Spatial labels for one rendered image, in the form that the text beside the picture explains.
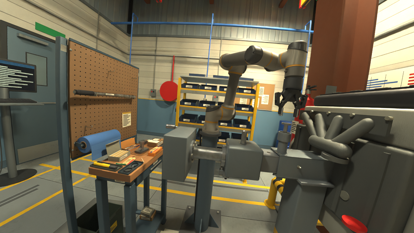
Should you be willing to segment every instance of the red pole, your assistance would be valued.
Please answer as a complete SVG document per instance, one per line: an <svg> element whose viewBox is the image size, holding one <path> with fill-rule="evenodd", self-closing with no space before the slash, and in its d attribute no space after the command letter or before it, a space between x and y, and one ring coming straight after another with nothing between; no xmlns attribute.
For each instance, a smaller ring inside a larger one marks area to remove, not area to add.
<svg viewBox="0 0 414 233"><path fill-rule="evenodd" d="M176 60L176 56L173 56L173 72L171 74L171 81L174 79L174 61Z"/></svg>

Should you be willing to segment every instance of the robotic hand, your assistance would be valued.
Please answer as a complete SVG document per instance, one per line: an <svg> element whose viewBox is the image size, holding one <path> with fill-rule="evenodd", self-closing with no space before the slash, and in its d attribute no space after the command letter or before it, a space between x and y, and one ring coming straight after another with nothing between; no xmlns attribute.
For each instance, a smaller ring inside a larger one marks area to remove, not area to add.
<svg viewBox="0 0 414 233"><path fill-rule="evenodd" d="M292 42L287 51L281 54L252 45L246 51L223 54L219 63L221 68L229 71L230 76L235 74L241 76L244 72L236 72L235 69L250 65L262 66L268 72L285 69L283 91L274 94L274 104L279 107L278 113L281 116L283 106L287 102L292 102L295 106L294 116L297 117L299 109L305 107L308 98L307 95L301 93L308 53L307 45L305 41Z"/></svg>

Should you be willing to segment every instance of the red pillar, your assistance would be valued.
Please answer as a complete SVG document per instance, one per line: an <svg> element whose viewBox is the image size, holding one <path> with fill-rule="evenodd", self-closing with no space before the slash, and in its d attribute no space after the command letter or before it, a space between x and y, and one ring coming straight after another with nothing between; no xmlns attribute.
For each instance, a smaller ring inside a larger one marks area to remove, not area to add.
<svg viewBox="0 0 414 233"><path fill-rule="evenodd" d="M312 97L365 90L371 63L378 0L319 0L307 85L317 85Z"/></svg>

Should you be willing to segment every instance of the workbench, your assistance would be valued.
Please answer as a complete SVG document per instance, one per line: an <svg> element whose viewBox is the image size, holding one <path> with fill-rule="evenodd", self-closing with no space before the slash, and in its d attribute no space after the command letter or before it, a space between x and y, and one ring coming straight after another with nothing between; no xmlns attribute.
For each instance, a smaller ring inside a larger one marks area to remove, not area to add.
<svg viewBox="0 0 414 233"><path fill-rule="evenodd" d="M165 224L166 222L167 180L162 180L161 184L161 212L157 211L152 221L136 220L136 214L141 213L141 211L137 209L137 186L144 181L144 206L149 206L149 175L162 162L163 151L152 157L148 156L148 151L142 154L137 154L134 150L131 151L131 155L122 161L126 161L130 157L135 157L136 161L144 161L144 163L129 175L89 167L89 174L96 176L96 206L98 209L100 233L111 233L111 226L109 225L108 181L125 184L124 201L126 233L155 233L159 225Z"/></svg>

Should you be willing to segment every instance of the pegboard frame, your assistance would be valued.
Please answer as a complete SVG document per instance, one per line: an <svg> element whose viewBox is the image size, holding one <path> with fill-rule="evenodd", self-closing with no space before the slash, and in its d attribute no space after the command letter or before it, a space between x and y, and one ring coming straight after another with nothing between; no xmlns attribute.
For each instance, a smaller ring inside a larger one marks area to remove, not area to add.
<svg viewBox="0 0 414 233"><path fill-rule="evenodd" d="M83 136L112 129L121 133L121 139L135 136L137 98L75 96L73 90L138 96L139 69L75 40L69 39L67 49L70 157L83 154L74 146ZM131 125L123 127L122 113L127 112Z"/></svg>

